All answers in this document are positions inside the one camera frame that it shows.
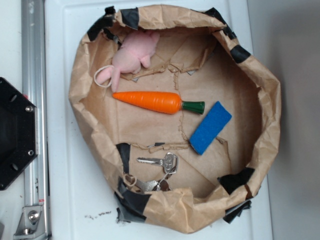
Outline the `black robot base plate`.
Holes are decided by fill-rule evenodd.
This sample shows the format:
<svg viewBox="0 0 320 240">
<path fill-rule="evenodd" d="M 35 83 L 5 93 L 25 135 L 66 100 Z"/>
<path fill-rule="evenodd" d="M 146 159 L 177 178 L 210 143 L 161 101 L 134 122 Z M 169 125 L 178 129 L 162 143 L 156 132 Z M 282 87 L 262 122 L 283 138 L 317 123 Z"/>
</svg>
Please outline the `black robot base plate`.
<svg viewBox="0 0 320 240">
<path fill-rule="evenodd" d="M 36 110 L 21 92 L 0 78 L 0 190 L 6 190 L 36 158 Z"/>
</svg>

